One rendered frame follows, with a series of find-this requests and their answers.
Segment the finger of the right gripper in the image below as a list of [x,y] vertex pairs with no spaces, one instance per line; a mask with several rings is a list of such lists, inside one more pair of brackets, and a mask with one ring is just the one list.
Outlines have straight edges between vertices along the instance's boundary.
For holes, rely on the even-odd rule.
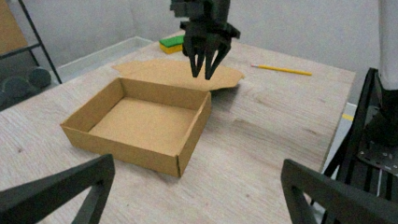
[[[190,60],[192,77],[198,78],[206,58],[206,43],[191,36],[183,36],[183,42]],[[194,48],[198,49],[197,65]]]
[[[231,51],[231,49],[232,47],[230,45],[216,37],[206,38],[205,80],[209,81],[213,77],[218,66]],[[211,67],[216,50],[218,51],[218,55]]]

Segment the black stapler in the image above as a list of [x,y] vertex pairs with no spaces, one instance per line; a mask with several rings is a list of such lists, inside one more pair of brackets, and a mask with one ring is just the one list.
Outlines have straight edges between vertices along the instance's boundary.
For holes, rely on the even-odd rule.
[[[194,48],[194,52],[195,52],[195,55],[198,55],[198,49],[197,49],[197,48]],[[184,43],[182,43],[182,53],[183,53],[186,57],[188,57],[188,54],[187,54],[187,51],[186,51],[186,48],[185,48]]]

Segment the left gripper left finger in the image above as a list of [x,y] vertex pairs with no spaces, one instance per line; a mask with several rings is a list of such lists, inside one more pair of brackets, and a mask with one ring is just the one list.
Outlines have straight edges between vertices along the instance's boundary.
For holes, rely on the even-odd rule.
[[115,178],[112,154],[9,189],[0,190],[0,224],[37,224],[91,189],[71,224],[99,224]]

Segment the yellow and green sponge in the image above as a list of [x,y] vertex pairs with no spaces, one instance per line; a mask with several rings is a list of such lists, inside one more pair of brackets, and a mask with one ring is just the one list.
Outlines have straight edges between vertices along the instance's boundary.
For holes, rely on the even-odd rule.
[[183,36],[185,35],[179,35],[159,40],[160,49],[163,50],[166,54],[182,51],[182,43],[184,43]]

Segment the black aluminum extrusion rail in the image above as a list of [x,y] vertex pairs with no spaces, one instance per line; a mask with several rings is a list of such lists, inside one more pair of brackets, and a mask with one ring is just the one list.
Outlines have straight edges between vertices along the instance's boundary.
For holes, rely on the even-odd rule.
[[[361,189],[368,193],[377,195],[379,170],[362,164],[356,160],[366,109],[369,105],[378,108],[381,107],[375,91],[375,73],[378,73],[378,69],[370,67],[365,76],[364,83],[362,85],[362,98],[359,98],[359,102],[356,107],[335,180],[348,184],[356,189]],[[325,210],[320,224],[343,223]]]

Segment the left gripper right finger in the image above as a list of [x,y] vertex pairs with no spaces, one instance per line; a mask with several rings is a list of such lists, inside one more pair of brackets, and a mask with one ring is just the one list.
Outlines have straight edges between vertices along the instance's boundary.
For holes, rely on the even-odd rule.
[[304,193],[343,224],[398,224],[398,203],[285,159],[280,182],[291,224],[318,224]]

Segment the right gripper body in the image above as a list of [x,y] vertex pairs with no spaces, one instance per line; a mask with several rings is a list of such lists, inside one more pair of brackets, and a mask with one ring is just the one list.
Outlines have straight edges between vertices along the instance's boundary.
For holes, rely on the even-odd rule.
[[202,18],[180,22],[179,30],[184,31],[185,36],[191,36],[205,43],[207,37],[216,37],[230,46],[232,38],[240,39],[241,32],[227,22],[230,0],[190,0],[188,3],[184,0],[174,1],[175,4],[203,2]]

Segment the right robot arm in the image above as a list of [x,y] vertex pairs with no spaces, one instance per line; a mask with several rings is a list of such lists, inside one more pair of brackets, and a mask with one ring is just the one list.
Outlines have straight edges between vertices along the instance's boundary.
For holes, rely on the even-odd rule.
[[[377,0],[377,4],[379,63],[375,87],[381,107],[370,105],[366,109],[356,160],[398,175],[398,0]],[[175,4],[170,0],[170,5],[174,19],[202,18],[203,2]]]

